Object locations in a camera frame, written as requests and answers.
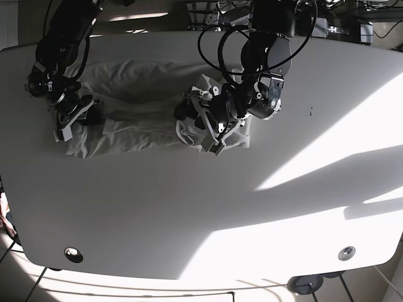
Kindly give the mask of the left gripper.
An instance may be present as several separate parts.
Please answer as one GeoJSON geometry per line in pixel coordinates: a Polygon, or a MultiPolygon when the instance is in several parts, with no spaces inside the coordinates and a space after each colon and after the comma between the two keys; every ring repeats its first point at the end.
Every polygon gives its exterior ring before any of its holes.
{"type": "Polygon", "coordinates": [[[200,89],[195,86],[182,94],[174,109],[181,121],[181,142],[203,148],[203,142],[222,142],[225,148],[248,148],[249,117],[239,119],[228,84],[200,89]]]}

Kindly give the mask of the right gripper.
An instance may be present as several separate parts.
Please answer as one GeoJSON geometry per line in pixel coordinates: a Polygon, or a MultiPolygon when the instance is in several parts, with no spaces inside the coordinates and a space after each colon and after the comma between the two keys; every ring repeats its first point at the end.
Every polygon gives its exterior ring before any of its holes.
{"type": "Polygon", "coordinates": [[[61,131],[74,117],[84,126],[99,125],[101,113],[98,108],[102,101],[92,95],[78,96],[75,92],[50,92],[48,105],[54,111],[55,132],[61,131]]]}

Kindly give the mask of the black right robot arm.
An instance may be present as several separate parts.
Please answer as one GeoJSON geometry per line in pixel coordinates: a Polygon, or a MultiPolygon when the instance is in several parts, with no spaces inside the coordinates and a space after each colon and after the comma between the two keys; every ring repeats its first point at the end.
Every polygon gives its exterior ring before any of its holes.
{"type": "Polygon", "coordinates": [[[91,96],[79,97],[78,82],[89,54],[90,35],[104,1],[62,1],[50,20],[49,29],[37,45],[36,62],[25,89],[34,98],[46,98],[56,112],[57,130],[71,127],[94,104],[91,96]],[[66,77],[66,68],[77,59],[79,46],[86,42],[84,57],[75,76],[66,77]]]}

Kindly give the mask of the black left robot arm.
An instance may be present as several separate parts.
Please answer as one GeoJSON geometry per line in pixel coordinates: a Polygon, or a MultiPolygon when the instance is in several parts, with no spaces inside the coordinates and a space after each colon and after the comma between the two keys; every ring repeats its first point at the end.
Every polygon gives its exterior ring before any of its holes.
{"type": "Polygon", "coordinates": [[[253,1],[251,22],[230,25],[219,41],[219,83],[203,74],[183,94],[174,111],[176,135],[188,147],[218,155],[250,145],[252,118],[270,120],[281,110],[284,75],[295,54],[290,39],[295,34],[297,1],[253,1]],[[241,71],[225,64],[224,46],[239,32],[247,41],[241,50],[241,71]]]}

